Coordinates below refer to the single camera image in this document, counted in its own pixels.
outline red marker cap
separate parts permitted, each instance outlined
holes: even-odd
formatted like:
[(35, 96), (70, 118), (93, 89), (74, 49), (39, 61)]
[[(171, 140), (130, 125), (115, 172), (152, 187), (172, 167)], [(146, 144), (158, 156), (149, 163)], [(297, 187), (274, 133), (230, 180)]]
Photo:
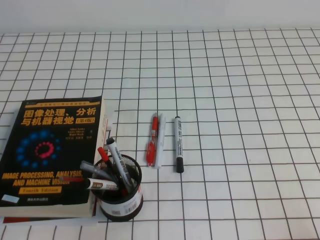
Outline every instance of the red marker cap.
[(106, 152), (105, 152), (103, 147), (98, 147), (98, 152), (99, 152), (99, 154), (101, 156), (102, 161), (104, 161), (104, 162), (109, 161), (109, 157), (106, 154)]
[(152, 130), (155, 130), (155, 132), (158, 130), (158, 117), (156, 116), (154, 116), (152, 120)]

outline red marker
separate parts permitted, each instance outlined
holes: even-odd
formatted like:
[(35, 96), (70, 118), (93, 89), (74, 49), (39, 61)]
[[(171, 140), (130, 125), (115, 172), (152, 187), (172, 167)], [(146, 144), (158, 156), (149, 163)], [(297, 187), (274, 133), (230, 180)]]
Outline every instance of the red marker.
[(158, 130), (158, 117), (154, 116), (152, 120), (151, 138), (146, 150), (146, 162), (148, 163), (149, 167), (152, 166), (155, 159), (155, 142), (156, 142), (157, 130)]
[(105, 150), (103, 147), (98, 147), (98, 152), (101, 156), (102, 161), (108, 165), (108, 168), (110, 168), (111, 170), (113, 169), (112, 167), (112, 163), (109, 160), (108, 155), (106, 154)]
[(82, 182), (85, 179), (83, 177), (71, 177), (71, 176), (60, 176), (60, 182)]

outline black marker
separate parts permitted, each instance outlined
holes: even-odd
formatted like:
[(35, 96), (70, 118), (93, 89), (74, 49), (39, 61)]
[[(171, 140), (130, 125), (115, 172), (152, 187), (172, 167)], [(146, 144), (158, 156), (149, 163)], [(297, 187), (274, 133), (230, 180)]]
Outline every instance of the black marker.
[(176, 116), (174, 119), (174, 135), (175, 135), (175, 159), (176, 159), (176, 172), (182, 174), (184, 169), (184, 156), (182, 148), (182, 126), (181, 118)]
[(119, 177), (121, 178), (119, 179), (119, 181), (123, 182), (126, 190), (128, 191), (128, 193), (130, 193), (131, 190), (134, 188), (134, 184), (132, 182), (132, 179), (128, 172), (126, 164), (117, 148), (116, 141), (111, 137), (106, 140), (106, 144), (112, 155), (116, 168), (118, 169)]

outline whiteboard marker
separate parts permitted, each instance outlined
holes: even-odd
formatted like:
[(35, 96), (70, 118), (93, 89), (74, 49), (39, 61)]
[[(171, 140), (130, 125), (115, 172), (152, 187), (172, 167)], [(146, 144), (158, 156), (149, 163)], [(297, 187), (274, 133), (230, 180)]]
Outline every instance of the whiteboard marker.
[(182, 126), (181, 118), (176, 116), (174, 119), (174, 136), (175, 136), (175, 160), (176, 160), (176, 172), (182, 174), (184, 169), (184, 156), (182, 147)]
[(134, 188), (134, 184), (132, 182), (131, 176), (128, 172), (128, 169), (126, 167), (126, 164), (117, 148), (116, 141), (110, 137), (106, 140), (106, 145), (108, 146), (108, 149), (112, 155), (113, 161), (116, 165), (116, 168), (118, 169), (119, 172), (119, 181), (122, 181), (126, 190), (128, 193), (131, 192), (131, 190)]
[(162, 166), (162, 156), (164, 152), (165, 145), (165, 131), (166, 131), (166, 116), (162, 113), (159, 117), (159, 133), (158, 133), (158, 142), (156, 144), (156, 155), (155, 155), (155, 165), (156, 169), (161, 168)]

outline black marker cap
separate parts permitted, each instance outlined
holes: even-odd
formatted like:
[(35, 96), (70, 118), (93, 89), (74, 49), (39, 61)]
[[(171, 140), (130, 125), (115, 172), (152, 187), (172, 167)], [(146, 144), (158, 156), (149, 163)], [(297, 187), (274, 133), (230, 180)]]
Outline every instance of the black marker cap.
[(114, 142), (115, 142), (115, 140), (114, 140), (112, 137), (108, 138), (108, 139), (105, 141), (105, 143), (106, 143), (107, 145), (113, 144)]
[(184, 159), (180, 156), (176, 158), (176, 170), (175, 171), (179, 174), (182, 174), (185, 171)]

